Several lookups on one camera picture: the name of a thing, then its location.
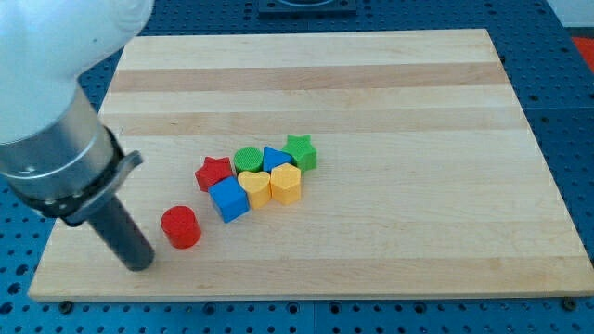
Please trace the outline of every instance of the blue pegboard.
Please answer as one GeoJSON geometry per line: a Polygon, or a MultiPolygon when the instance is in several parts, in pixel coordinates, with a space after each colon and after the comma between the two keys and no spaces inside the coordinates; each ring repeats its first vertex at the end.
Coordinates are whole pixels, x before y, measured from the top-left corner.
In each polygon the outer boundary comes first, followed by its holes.
{"type": "MultiPolygon", "coordinates": [[[[359,0],[357,14],[259,18],[256,1],[157,0],[143,35],[486,28],[594,257],[594,77],[542,0],[359,0]]],[[[81,77],[98,108],[120,53],[81,77]]],[[[53,221],[0,181],[0,333],[594,332],[594,298],[405,302],[75,303],[26,296],[53,221]]]]}

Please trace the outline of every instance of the red star block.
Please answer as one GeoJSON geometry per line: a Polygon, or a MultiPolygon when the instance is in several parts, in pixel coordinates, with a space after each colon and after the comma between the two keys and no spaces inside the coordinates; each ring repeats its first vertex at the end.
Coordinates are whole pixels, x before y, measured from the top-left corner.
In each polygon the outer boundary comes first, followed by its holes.
{"type": "Polygon", "coordinates": [[[196,180],[200,190],[208,192],[208,188],[223,181],[229,176],[233,176],[231,170],[231,161],[229,158],[215,159],[206,157],[204,164],[195,173],[196,180]]]}

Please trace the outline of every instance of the yellow hexagon block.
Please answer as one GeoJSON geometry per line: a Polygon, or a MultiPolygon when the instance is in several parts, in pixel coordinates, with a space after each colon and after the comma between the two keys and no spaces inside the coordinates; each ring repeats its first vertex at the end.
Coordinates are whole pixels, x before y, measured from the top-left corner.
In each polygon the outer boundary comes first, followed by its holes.
{"type": "Polygon", "coordinates": [[[241,172],[238,181],[248,193],[248,202],[252,209],[260,209],[270,201],[270,174],[266,172],[241,172]]]}
{"type": "Polygon", "coordinates": [[[284,205],[301,199],[301,170],[289,163],[273,168],[270,176],[272,198],[284,205]]]}

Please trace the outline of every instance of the light wood grain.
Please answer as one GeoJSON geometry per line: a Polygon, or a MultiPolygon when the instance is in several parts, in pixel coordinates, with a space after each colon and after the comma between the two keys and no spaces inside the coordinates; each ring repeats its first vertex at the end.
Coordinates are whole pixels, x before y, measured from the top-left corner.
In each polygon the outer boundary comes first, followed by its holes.
{"type": "Polygon", "coordinates": [[[58,222],[35,299],[594,292],[592,265],[485,31],[148,37],[124,55],[101,119],[145,158],[119,196],[156,262],[130,273],[88,226],[58,222]],[[286,134],[305,133],[319,162],[302,200],[223,224],[193,177],[204,156],[280,148],[286,134]],[[203,231],[190,250],[173,249],[159,228],[180,204],[203,231]]]}

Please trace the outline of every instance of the colorful building block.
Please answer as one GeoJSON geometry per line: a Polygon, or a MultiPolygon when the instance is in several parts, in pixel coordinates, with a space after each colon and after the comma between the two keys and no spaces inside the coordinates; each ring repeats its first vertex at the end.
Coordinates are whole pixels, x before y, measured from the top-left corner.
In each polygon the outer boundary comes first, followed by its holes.
{"type": "Polygon", "coordinates": [[[311,135],[288,135],[287,145],[282,151],[293,157],[293,165],[301,169],[302,173],[317,167],[317,151],[311,143],[311,135]]]}
{"type": "Polygon", "coordinates": [[[200,190],[208,192],[211,186],[216,185],[218,182],[233,176],[233,170],[231,170],[231,161],[229,158],[215,159],[206,157],[204,164],[198,169],[194,175],[198,181],[200,190]]]}
{"type": "Polygon", "coordinates": [[[225,223],[250,210],[248,195],[234,176],[211,186],[208,192],[211,194],[214,209],[225,223]]]}
{"type": "Polygon", "coordinates": [[[235,173],[239,175],[241,172],[258,173],[262,171],[262,164],[264,162],[264,155],[255,147],[242,148],[233,158],[235,164],[235,173]]]}
{"type": "Polygon", "coordinates": [[[252,209],[262,208],[270,201],[270,174],[266,172],[241,172],[238,181],[243,190],[248,193],[248,201],[252,209]]]}
{"type": "Polygon", "coordinates": [[[169,243],[180,250],[194,246],[202,236],[198,219],[187,206],[167,210],[161,218],[161,229],[169,243]]]}
{"type": "Polygon", "coordinates": [[[272,169],[284,163],[292,163],[293,157],[283,151],[273,149],[271,147],[264,147],[264,164],[263,170],[271,173],[272,169]]]}
{"type": "Polygon", "coordinates": [[[270,175],[272,198],[289,205],[301,199],[301,170],[289,163],[275,167],[270,175]]]}

